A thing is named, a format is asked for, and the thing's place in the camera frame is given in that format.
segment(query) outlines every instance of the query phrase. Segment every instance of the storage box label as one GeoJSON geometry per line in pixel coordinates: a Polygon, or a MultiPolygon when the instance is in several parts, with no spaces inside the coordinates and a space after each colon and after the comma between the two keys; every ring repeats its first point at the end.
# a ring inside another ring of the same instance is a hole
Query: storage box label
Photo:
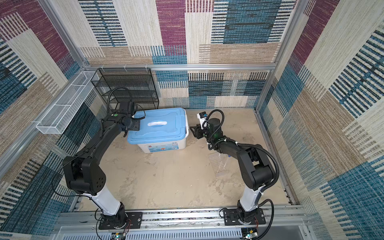
{"type": "Polygon", "coordinates": [[[156,143],[153,145],[148,145],[148,150],[150,152],[160,152],[174,149],[179,149],[179,145],[177,144],[177,142],[156,143]]]}

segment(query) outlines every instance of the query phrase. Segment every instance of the white mesh shelf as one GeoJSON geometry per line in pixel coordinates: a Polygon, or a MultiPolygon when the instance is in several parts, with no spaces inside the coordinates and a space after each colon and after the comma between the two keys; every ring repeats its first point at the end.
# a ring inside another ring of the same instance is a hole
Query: white mesh shelf
{"type": "Polygon", "coordinates": [[[43,134],[62,134],[93,89],[91,80],[97,81],[99,76],[93,71],[80,73],[36,128],[43,134]]]}

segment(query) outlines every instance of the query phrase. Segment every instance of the black metal mesh rack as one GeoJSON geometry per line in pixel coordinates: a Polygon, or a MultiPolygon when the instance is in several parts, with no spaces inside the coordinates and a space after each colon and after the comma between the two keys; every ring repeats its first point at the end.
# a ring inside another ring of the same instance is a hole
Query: black metal mesh rack
{"type": "MultiPolygon", "coordinates": [[[[99,68],[95,72],[98,81],[92,81],[97,91],[107,102],[110,92],[117,87],[126,87],[132,94],[132,100],[143,109],[157,109],[159,98],[156,93],[152,73],[149,68],[99,68]]],[[[118,103],[129,100],[125,89],[115,90],[110,99],[111,107],[117,108],[118,103]]]]}

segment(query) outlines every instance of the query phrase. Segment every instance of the fabric wall covering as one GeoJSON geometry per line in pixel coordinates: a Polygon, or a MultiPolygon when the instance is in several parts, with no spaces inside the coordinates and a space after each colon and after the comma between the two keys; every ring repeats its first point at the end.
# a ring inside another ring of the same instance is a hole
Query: fabric wall covering
{"type": "Polygon", "coordinates": [[[260,110],[318,239],[384,239],[384,1],[310,0],[260,110]]]}
{"type": "Polygon", "coordinates": [[[269,71],[152,71],[159,108],[253,108],[269,71]]]}
{"type": "MultiPolygon", "coordinates": [[[[0,0],[0,6],[1,155],[79,66],[36,0],[0,0]]],[[[38,134],[2,177],[2,239],[48,239],[56,217],[73,200],[54,195],[50,180],[62,159],[98,131],[98,118],[105,115],[102,106],[91,92],[63,135],[38,134]]],[[[60,179],[54,181],[56,191],[71,193],[60,179]]]]}
{"type": "Polygon", "coordinates": [[[50,0],[91,65],[272,63],[295,0],[50,0]]]}

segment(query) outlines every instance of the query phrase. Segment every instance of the robotic arm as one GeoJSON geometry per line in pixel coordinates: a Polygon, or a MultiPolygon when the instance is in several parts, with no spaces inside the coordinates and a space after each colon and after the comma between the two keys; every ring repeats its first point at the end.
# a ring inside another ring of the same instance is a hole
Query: robotic arm
{"type": "MultiPolygon", "coordinates": [[[[246,186],[243,195],[237,204],[237,216],[233,216],[235,214],[232,214],[231,218],[236,218],[239,223],[244,225],[251,224],[255,217],[262,215],[262,211],[259,207],[266,201],[262,204],[258,204],[258,202],[264,190],[274,185],[279,178],[279,166],[277,165],[276,160],[259,144],[241,144],[223,135],[221,126],[224,122],[224,113],[221,110],[215,109],[209,115],[207,115],[206,112],[202,112],[197,114],[197,118],[199,119],[200,124],[190,127],[193,135],[197,139],[205,137],[209,145],[209,150],[213,149],[219,153],[228,154],[237,159],[246,186]],[[221,113],[221,121],[217,118],[210,118],[211,114],[214,112],[221,113]],[[272,160],[276,171],[272,167],[268,157],[272,160]]],[[[268,229],[272,224],[272,220],[273,216],[268,225],[268,229]]]]}
{"type": "MultiPolygon", "coordinates": [[[[128,131],[138,131],[140,129],[140,120],[135,119],[133,115],[136,113],[137,105],[132,102],[121,102],[119,109],[112,110],[107,116],[101,120],[101,129],[73,157],[65,157],[63,160],[63,169],[66,184],[69,189],[73,189],[76,193],[88,197],[102,211],[101,223],[107,226],[104,229],[121,229],[126,226],[128,216],[125,213],[124,204],[116,200],[107,186],[105,185],[105,173],[99,167],[100,160],[115,139],[122,131],[125,135],[128,131]]],[[[219,153],[228,154],[238,160],[242,178],[245,182],[244,193],[238,201],[237,209],[227,209],[230,212],[224,216],[231,215],[233,221],[225,221],[227,225],[248,225],[259,219],[260,224],[265,224],[263,212],[258,201],[264,190],[271,187],[277,182],[279,177],[279,168],[273,156],[263,149],[260,145],[240,144],[225,135],[221,130],[224,121],[224,114],[221,110],[215,109],[209,115],[202,112],[197,115],[200,124],[190,127],[193,135],[200,139],[205,137],[209,144],[210,150],[216,150],[219,153]],[[222,120],[217,118],[209,118],[212,113],[220,112],[222,120]],[[268,157],[272,160],[276,171],[271,165],[268,157]]],[[[268,225],[268,229],[273,219],[272,217],[268,225]]]]}
{"type": "Polygon", "coordinates": [[[89,197],[102,211],[101,222],[111,228],[120,229],[126,225],[127,215],[124,204],[117,201],[107,186],[106,176],[99,167],[105,151],[122,131],[140,129],[140,119],[132,116],[136,113],[137,105],[132,101],[121,102],[117,110],[101,120],[101,129],[73,157],[65,157],[63,169],[67,187],[76,193],[89,197]]]}

